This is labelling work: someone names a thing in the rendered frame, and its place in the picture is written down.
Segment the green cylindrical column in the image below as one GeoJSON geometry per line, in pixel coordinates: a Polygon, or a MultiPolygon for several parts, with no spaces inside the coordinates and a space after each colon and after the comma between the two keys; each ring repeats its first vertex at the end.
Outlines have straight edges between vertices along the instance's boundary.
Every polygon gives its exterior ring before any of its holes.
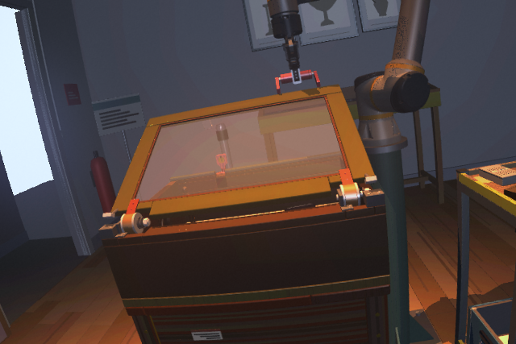
{"type": "Polygon", "coordinates": [[[378,179],[374,188],[382,189],[385,194],[390,269],[389,343],[397,344],[397,327],[399,343],[409,344],[409,259],[402,151],[368,156],[378,179]]]}

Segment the workbench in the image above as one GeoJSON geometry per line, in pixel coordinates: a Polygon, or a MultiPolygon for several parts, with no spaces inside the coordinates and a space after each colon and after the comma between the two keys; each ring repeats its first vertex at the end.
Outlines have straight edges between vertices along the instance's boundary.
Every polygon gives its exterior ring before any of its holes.
{"type": "MultiPolygon", "coordinates": [[[[516,169],[516,163],[502,164],[516,169]]],[[[504,189],[516,184],[501,186],[479,175],[478,168],[457,170],[458,209],[458,267],[457,308],[455,343],[466,343],[468,313],[468,269],[469,269],[469,199],[472,198],[488,211],[516,228],[516,201],[504,195],[504,189]]],[[[516,303],[512,304],[509,344],[516,342],[516,303]]]]}
{"type": "MultiPolygon", "coordinates": [[[[358,119],[358,109],[356,107],[355,87],[349,86],[342,88],[347,106],[352,113],[353,119],[358,119]]],[[[441,126],[439,122],[439,107],[441,106],[441,89],[430,84],[430,96],[427,103],[421,109],[431,109],[432,130],[434,135],[434,157],[435,157],[435,177],[425,171],[422,156],[422,135],[421,120],[419,110],[412,113],[414,116],[414,132],[416,137],[416,155],[418,157],[418,177],[405,179],[405,184],[419,183],[419,187],[425,188],[425,182],[430,181],[439,193],[439,204],[444,203],[444,178],[443,178],[443,149],[441,145],[441,126]]]]}

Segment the glass panel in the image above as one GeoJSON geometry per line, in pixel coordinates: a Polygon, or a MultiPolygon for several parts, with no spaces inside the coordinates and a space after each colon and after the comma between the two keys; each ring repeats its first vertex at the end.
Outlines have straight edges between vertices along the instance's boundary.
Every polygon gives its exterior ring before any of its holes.
{"type": "Polygon", "coordinates": [[[162,126],[141,201],[328,175],[346,168],[324,98],[162,126]]]}

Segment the table leg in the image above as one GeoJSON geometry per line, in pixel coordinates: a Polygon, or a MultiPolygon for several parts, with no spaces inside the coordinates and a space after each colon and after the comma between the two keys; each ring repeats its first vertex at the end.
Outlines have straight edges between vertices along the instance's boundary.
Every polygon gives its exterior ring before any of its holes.
{"type": "Polygon", "coordinates": [[[514,287],[513,287],[513,306],[510,310],[510,325],[509,325],[509,341],[508,344],[514,344],[516,341],[516,300],[514,299],[514,295],[516,295],[516,276],[514,277],[514,287]]]}
{"type": "MultiPolygon", "coordinates": [[[[421,120],[419,118],[419,110],[412,113],[414,116],[414,132],[416,134],[416,156],[418,157],[418,176],[423,177],[425,165],[422,158],[422,136],[421,136],[421,120]]],[[[425,188],[425,182],[419,181],[419,188],[425,188]]]]}
{"type": "Polygon", "coordinates": [[[439,121],[439,107],[431,108],[432,130],[434,132],[435,177],[439,191],[439,204],[444,203],[444,176],[443,176],[443,146],[441,144],[441,123],[439,121]]]}
{"type": "Polygon", "coordinates": [[[457,265],[457,310],[455,323],[455,344],[466,343],[468,317],[468,276],[469,276],[469,196],[457,187],[459,254],[457,265]]]}

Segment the wooden floor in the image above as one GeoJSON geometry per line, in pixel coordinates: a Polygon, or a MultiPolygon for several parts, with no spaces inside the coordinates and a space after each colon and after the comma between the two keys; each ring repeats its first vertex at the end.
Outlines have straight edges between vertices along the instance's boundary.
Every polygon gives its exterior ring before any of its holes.
{"type": "MultiPolygon", "coordinates": [[[[512,297],[514,229],[471,201],[468,304],[512,297]]],[[[457,210],[437,192],[406,189],[410,310],[422,310],[442,343],[453,343],[457,281],[457,210]]],[[[11,324],[15,343],[140,343],[103,249],[82,262],[11,324]]]]}

